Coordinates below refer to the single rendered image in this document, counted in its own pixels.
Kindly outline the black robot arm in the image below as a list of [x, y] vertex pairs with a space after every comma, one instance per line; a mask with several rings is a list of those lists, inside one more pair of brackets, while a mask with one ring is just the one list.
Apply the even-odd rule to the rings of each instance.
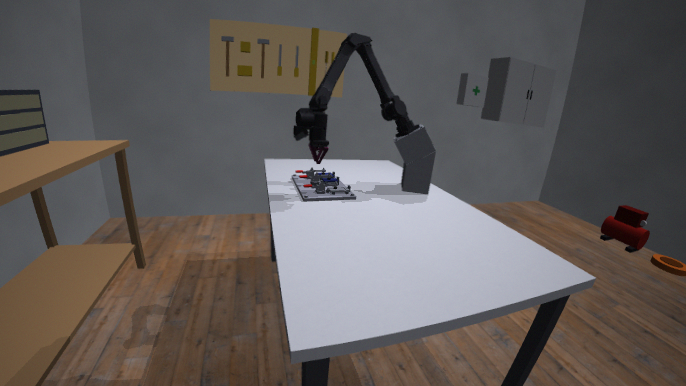
[[[371, 41], [371, 38], [368, 36], [351, 33], [341, 43], [339, 51], [334, 58], [332, 65], [329, 67], [320, 86], [317, 88], [315, 94], [312, 96], [309, 102], [309, 108], [300, 108], [296, 112], [297, 126], [294, 126], [293, 131], [293, 136], [295, 137], [296, 141], [299, 141], [308, 135], [311, 140], [321, 141], [322, 128], [320, 127], [327, 127], [328, 118], [328, 115], [325, 114], [324, 111], [328, 109], [327, 104], [331, 98], [332, 91], [351, 54], [355, 50], [361, 56], [380, 96], [382, 103], [380, 106], [382, 108], [381, 113], [383, 118], [386, 121], [397, 120], [395, 121], [397, 125], [396, 129], [398, 131], [396, 137], [408, 135], [414, 130], [420, 128], [419, 124], [414, 126], [413, 121], [408, 117], [405, 103], [400, 100], [398, 95], [395, 96], [390, 89], [381, 67], [373, 53], [370, 43]], [[392, 103], [390, 104], [389, 102], [391, 101]], [[318, 128], [314, 128], [313, 126], [318, 126]], [[307, 129], [310, 131], [308, 132]]]

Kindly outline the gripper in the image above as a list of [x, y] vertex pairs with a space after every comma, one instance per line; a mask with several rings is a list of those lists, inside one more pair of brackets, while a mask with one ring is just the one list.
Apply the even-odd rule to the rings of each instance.
[[[328, 149], [329, 149], [329, 148], [328, 148], [329, 141], [325, 141], [325, 140], [326, 140], [326, 130], [327, 130], [327, 127], [320, 127], [320, 128], [322, 128], [322, 129], [321, 129], [321, 141], [313, 141], [313, 140], [310, 140], [310, 144], [309, 144], [309, 148], [310, 148], [310, 150], [311, 150], [313, 159], [314, 159], [314, 161], [315, 161], [317, 164], [320, 164], [320, 163], [321, 163], [321, 161], [323, 160], [325, 154], [327, 153], [327, 151], [328, 151]], [[323, 145], [323, 146], [322, 146], [322, 145]], [[311, 146], [312, 146], [312, 148], [311, 148]], [[313, 151], [312, 151], [312, 150], [313, 150]], [[317, 156], [317, 154], [316, 154], [316, 151], [319, 151], [318, 156]], [[323, 154], [322, 154], [322, 156], [321, 156], [322, 151], [324, 151], [324, 152], [323, 152]], [[320, 158], [320, 156], [321, 156], [321, 158]], [[320, 158], [320, 160], [319, 160], [319, 158]], [[318, 160], [319, 160], [319, 161], [318, 161]]]

